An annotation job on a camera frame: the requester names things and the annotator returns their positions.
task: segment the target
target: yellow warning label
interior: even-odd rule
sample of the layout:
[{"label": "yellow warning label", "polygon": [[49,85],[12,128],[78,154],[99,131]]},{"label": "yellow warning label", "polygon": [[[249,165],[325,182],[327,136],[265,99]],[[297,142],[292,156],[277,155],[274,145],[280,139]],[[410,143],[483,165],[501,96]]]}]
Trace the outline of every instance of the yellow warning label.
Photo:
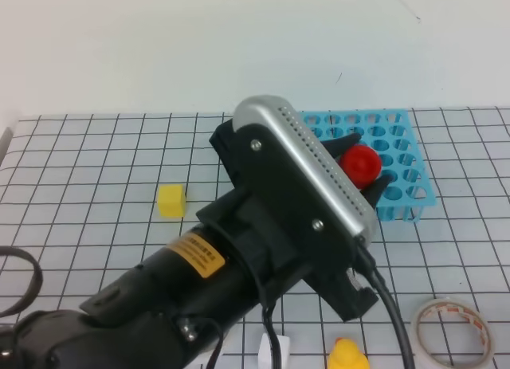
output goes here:
[{"label": "yellow warning label", "polygon": [[168,248],[190,263],[204,279],[225,265],[223,256],[197,234],[184,234]]}]

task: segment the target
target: yellow rubber duck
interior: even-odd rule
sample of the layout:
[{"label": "yellow rubber duck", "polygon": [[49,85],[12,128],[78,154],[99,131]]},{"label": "yellow rubber duck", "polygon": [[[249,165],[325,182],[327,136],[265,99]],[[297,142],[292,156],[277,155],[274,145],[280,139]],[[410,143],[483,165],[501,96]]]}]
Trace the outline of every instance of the yellow rubber duck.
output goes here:
[{"label": "yellow rubber duck", "polygon": [[337,339],[329,354],[328,369],[370,369],[370,365],[354,341]]}]

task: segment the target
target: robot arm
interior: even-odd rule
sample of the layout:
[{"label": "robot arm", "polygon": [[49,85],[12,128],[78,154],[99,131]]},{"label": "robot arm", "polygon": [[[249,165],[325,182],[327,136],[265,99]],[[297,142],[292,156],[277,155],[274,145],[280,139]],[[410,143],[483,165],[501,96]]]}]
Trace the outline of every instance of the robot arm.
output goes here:
[{"label": "robot arm", "polygon": [[[277,368],[270,311],[301,279],[343,320],[362,316],[377,296],[348,271],[387,294],[366,247],[389,180],[359,191],[338,167],[335,158],[358,141],[321,144],[281,98],[243,101],[211,138],[234,189],[197,212],[199,226],[85,301],[84,313],[35,312],[0,332],[0,367],[182,369],[260,303]],[[393,300],[382,299],[414,369]]]}]

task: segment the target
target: white block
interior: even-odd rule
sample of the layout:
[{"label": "white block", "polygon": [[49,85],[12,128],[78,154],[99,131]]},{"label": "white block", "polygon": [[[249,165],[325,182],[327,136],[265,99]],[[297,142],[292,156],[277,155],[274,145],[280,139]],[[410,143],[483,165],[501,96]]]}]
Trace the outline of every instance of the white block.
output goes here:
[{"label": "white block", "polygon": [[[288,356],[290,355],[290,339],[287,336],[278,336],[281,351],[281,369],[287,369]],[[262,336],[261,347],[258,349],[258,369],[271,369],[271,345],[267,333]]]}]

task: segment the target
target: yellow cube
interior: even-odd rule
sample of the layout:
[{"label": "yellow cube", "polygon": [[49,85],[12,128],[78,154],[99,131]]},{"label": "yellow cube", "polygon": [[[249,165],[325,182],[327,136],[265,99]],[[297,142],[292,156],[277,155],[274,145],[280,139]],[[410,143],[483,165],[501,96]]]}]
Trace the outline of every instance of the yellow cube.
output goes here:
[{"label": "yellow cube", "polygon": [[182,184],[167,184],[159,187],[158,208],[161,216],[182,218],[186,208],[186,194]]}]

